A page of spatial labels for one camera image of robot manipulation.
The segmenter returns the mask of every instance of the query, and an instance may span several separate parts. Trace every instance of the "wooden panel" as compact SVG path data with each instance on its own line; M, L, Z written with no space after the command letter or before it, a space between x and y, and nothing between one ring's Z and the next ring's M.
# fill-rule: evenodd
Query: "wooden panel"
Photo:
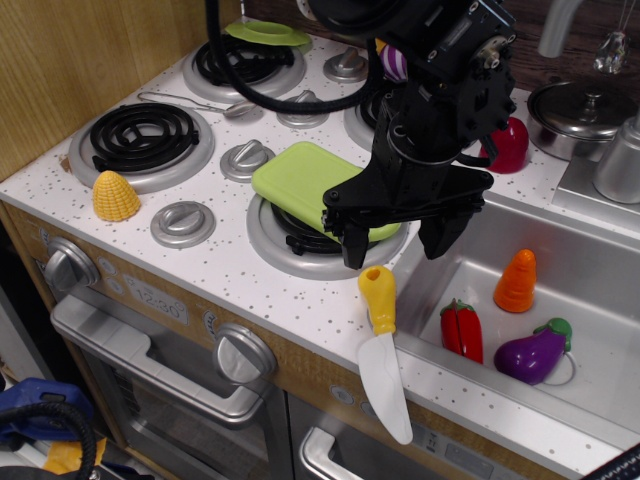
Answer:
M47 260L41 228L44 228L50 237L53 235L62 235L70 238L68 234L58 228L42 222L11 205L6 205L6 209L11 221L20 232L21 243L32 257L40 261ZM278 368L269 378L272 383L316 408L330 413L344 423L377 439L401 454L440 473L445 478L460 478L461 480L466 478L460 471L452 468L431 454L412 445L402 446L398 444L378 421L366 415L360 408L360 405L367 401L367 397L359 375L274 334L266 328L259 327L218 305L203 300L180 287L171 285L167 283L165 279L114 257L94 245L74 238L70 238L70 240L76 242L98 265L102 280L93 286L96 290L128 305L130 308L137 310L210 350L214 347L214 341L204 325L203 319L205 318L206 312L211 312L215 316L214 326L216 330L220 324L224 322L236 323L248 327L271 348L276 356ZM111 262L112 265L116 267L118 273L109 273L102 265L99 265L97 259L100 257ZM105 279L111 277L123 283L121 278L122 273L144 280L152 287L167 292L184 302L188 308L189 325L181 325L172 321L166 315L159 313L157 310L146 307L135 300L129 292L125 292L124 294L115 293L107 286ZM38 275L38 277L39 278L35 279L36 282L42 283L41 276ZM354 398L353 404L345 405L334 398L331 394L332 385L340 386L348 391ZM545 478L550 480L562 478L546 468L423 407L409 402L409 411L413 421L466 445L473 451L493 459L526 478Z
M224 0L224 22L240 15ZM0 0L0 181L206 40L203 0Z
M636 81L640 73L640 60L634 54L622 73L604 76L593 70L593 60L599 44L607 33L617 28L622 12L621 0L587 0L578 10L564 54L557 59L543 58L538 54L538 42L551 0L531 2L510 0L505 8L516 18L518 40L514 44L511 66L518 88L534 90L550 80L560 78L567 81L589 79L594 83L604 83L627 93L640 103L640 83ZM304 18L294 0L245 1L246 14L250 17L281 22L325 37L334 37L317 22ZM640 13L635 12L628 24L631 38L640 38Z

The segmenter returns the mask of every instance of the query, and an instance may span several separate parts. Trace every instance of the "toy red apple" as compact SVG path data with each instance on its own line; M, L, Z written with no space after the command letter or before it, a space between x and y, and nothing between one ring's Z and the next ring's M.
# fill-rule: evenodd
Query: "toy red apple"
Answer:
M507 129L496 130L491 134L491 139L498 147L498 156L487 170L495 173L515 173L527 166L529 132L521 120L509 117ZM480 157L488 157L484 147L480 149Z

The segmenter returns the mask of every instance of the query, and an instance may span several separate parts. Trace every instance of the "oven handle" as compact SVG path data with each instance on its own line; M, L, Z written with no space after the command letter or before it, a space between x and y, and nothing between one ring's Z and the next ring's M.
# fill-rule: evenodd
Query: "oven handle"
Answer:
M148 335L67 295L51 313L55 329L82 350L178 398L228 429L254 422L263 399L246 387L222 398L148 356Z
M363 480L329 458L336 438L318 427L311 427L300 445L300 461L305 470L321 480Z

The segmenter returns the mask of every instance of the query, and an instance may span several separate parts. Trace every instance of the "black hose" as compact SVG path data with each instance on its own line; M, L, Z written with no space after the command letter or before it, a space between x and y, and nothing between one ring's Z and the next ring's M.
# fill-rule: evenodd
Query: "black hose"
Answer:
M10 408L0 412L0 424L48 417L62 421L78 437L82 446L82 459L76 480L88 480L96 461L96 439L84 413L68 403L43 402Z
M640 443L597 468L583 480L631 480L640 478Z
M316 115L322 113L336 112L355 105L359 105L372 96L382 85L383 69L382 63L376 52L374 40L367 40L367 53L369 55L369 74L367 81L355 93L336 100L326 102L292 102L276 100L267 97L244 83L242 78L231 66L229 59L222 46L222 36L220 33L220 15L218 12L218 0L205 0L207 33L209 35L209 45L212 59L215 59L218 66L227 76L229 83L240 95L250 102L260 105L267 110L278 113L292 115Z

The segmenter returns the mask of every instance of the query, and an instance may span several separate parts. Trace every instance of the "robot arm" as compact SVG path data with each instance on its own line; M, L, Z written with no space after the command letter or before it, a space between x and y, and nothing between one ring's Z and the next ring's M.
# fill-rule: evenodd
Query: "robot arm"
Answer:
M428 258L444 254L484 204L489 135L515 111L508 60L514 19L500 2L311 0L333 31L381 38L407 58L406 88L383 100L371 161L327 191L325 229L340 238L345 265L361 268L370 228L420 220ZM480 140L489 162L461 153Z

